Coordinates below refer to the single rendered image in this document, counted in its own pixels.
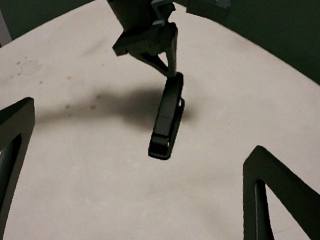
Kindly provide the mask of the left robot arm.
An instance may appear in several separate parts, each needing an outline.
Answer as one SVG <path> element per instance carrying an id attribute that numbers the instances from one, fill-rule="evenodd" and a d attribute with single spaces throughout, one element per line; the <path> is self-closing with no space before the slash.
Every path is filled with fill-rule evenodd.
<path id="1" fill-rule="evenodd" d="M 217 0 L 216 5 L 200 0 L 188 0 L 185 13 L 223 22 L 226 21 L 229 10 L 230 0 Z"/>

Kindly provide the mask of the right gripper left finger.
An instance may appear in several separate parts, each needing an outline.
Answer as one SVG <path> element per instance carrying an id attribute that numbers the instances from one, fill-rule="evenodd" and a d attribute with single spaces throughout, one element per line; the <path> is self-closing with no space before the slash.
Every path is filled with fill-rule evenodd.
<path id="1" fill-rule="evenodd" d="M 35 125 L 34 98 L 0 110 L 0 240 Z"/>

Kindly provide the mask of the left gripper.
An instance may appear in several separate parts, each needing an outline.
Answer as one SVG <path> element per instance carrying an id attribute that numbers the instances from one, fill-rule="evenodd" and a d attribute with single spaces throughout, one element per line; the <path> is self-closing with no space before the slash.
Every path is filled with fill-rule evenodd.
<path id="1" fill-rule="evenodd" d="M 129 53 L 165 77 L 175 77 L 178 28 L 167 19 L 176 11 L 175 1 L 179 0 L 107 0 L 124 30 L 112 47 L 116 56 Z M 168 67 L 158 56 L 162 53 Z"/>

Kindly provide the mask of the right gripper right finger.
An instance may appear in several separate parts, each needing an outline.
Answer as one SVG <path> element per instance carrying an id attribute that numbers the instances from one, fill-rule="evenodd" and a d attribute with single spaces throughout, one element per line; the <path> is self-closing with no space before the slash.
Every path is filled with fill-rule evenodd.
<path id="1" fill-rule="evenodd" d="M 310 240 L 320 240 L 320 194 L 261 145 L 243 163 L 243 240 L 275 240 L 266 185 Z"/>

